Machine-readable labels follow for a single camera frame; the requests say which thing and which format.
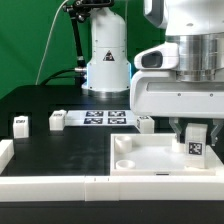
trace cube with marker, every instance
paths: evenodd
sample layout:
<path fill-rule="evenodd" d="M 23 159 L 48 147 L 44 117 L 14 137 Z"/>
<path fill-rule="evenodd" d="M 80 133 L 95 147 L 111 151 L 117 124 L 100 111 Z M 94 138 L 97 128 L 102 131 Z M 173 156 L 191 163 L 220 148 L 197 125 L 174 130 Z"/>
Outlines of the cube with marker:
<path fill-rule="evenodd" d="M 135 126 L 141 134 L 153 134 L 155 121 L 150 116 L 137 116 Z"/>
<path fill-rule="evenodd" d="M 13 135 L 14 135 L 14 138 L 28 138 L 29 137 L 28 116 L 14 117 Z"/>
<path fill-rule="evenodd" d="M 54 111 L 49 118 L 50 131 L 63 131 L 65 127 L 65 110 Z"/>

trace white block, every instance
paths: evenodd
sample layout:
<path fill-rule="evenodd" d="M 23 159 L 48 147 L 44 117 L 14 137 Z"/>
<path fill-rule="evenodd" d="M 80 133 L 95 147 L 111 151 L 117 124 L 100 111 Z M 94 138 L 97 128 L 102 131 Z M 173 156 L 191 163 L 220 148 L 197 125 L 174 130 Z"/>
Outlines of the white block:
<path fill-rule="evenodd" d="M 14 138 L 29 137 L 29 120 L 27 116 L 19 116 L 14 118 L 13 134 Z"/>
<path fill-rule="evenodd" d="M 2 140 L 0 142 L 0 174 L 5 169 L 14 155 L 12 140 Z"/>
<path fill-rule="evenodd" d="M 206 134 L 208 125 L 191 124 L 185 134 L 185 165 L 187 167 L 206 168 Z"/>
<path fill-rule="evenodd" d="M 137 116 L 136 128 L 141 134 L 153 134 L 155 128 L 155 121 L 150 116 Z"/>
<path fill-rule="evenodd" d="M 83 176 L 1 177 L 0 202 L 84 201 Z"/>
<path fill-rule="evenodd" d="M 223 177 L 120 177 L 120 200 L 223 200 Z"/>
<path fill-rule="evenodd" d="M 86 201 L 118 201 L 119 177 L 86 177 Z"/>
<path fill-rule="evenodd" d="M 54 111 L 49 118 L 49 125 L 51 131 L 63 131 L 65 127 L 65 110 Z"/>

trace circular hole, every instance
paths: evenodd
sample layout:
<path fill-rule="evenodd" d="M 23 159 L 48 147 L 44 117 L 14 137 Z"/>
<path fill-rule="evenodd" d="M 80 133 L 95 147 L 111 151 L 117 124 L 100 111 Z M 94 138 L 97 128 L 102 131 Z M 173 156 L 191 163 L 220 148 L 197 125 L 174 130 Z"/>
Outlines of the circular hole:
<path fill-rule="evenodd" d="M 118 170 L 130 170 L 135 168 L 135 162 L 131 160 L 120 160 L 116 162 L 116 169 Z"/>

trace white container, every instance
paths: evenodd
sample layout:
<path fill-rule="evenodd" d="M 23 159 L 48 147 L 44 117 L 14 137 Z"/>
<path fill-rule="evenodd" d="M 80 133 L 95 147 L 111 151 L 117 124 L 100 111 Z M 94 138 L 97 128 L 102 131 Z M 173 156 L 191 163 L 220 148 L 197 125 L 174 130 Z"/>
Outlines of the white container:
<path fill-rule="evenodd" d="M 175 134 L 112 134 L 110 174 L 112 176 L 219 176 L 224 174 L 224 166 L 210 146 L 206 146 L 207 167 L 199 169 L 186 166 L 184 144 L 174 144 L 175 141 Z"/>
<path fill-rule="evenodd" d="M 130 136 L 122 135 L 115 137 L 115 150 L 118 153 L 129 153 L 132 150 L 132 139 Z"/>

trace white box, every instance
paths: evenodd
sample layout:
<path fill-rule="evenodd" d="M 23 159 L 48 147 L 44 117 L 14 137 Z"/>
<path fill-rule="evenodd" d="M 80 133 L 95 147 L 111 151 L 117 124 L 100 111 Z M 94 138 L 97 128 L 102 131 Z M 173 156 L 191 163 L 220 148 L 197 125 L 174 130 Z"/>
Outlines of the white box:
<path fill-rule="evenodd" d="M 29 120 L 27 116 L 19 116 L 14 118 L 13 135 L 14 138 L 29 137 Z"/>
<path fill-rule="evenodd" d="M 54 111 L 49 118 L 50 131 L 63 131 L 65 127 L 65 110 Z"/>
<path fill-rule="evenodd" d="M 117 150 L 116 137 L 132 139 L 132 150 L 122 153 Z M 210 146 L 207 146 L 206 169 L 185 166 L 183 146 L 178 150 L 174 144 L 175 134 L 112 134 L 110 174 L 119 176 L 214 176 L 224 173 L 224 165 Z M 122 169 L 117 166 L 123 162 Z"/>
<path fill-rule="evenodd" d="M 141 134 L 153 134 L 155 121 L 150 116 L 136 116 L 135 126 Z"/>
<path fill-rule="evenodd" d="M 189 123 L 185 134 L 185 166 L 201 168 L 207 167 L 206 134 L 208 125 Z"/>

